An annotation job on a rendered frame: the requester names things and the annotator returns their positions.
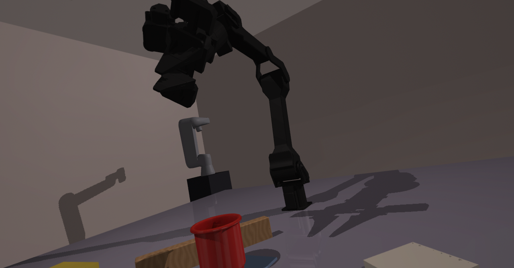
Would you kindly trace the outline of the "brown wood-grain plank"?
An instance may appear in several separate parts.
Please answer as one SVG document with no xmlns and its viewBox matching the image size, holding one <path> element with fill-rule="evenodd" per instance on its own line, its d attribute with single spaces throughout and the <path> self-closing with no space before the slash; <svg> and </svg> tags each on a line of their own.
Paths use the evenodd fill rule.
<svg viewBox="0 0 514 268">
<path fill-rule="evenodd" d="M 272 237 L 266 216 L 239 225 L 244 248 Z M 136 268 L 192 268 L 199 264 L 195 238 L 135 258 Z"/>
</svg>

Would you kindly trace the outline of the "olive yellow rectangular block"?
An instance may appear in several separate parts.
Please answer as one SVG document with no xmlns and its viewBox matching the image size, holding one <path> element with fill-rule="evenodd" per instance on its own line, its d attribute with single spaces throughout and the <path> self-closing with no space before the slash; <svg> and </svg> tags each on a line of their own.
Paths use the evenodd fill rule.
<svg viewBox="0 0 514 268">
<path fill-rule="evenodd" d="M 98 262 L 62 262 L 50 268 L 99 268 Z"/>
</svg>

